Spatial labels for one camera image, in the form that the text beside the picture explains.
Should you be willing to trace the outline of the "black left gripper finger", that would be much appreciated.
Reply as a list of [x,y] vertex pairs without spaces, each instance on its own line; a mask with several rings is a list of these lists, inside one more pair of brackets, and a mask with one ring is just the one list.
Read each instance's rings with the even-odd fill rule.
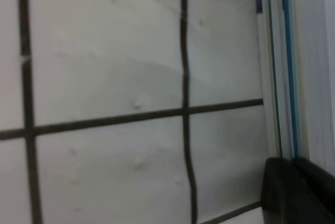
[[304,158],[269,158],[261,208],[265,223],[334,223],[334,176]]

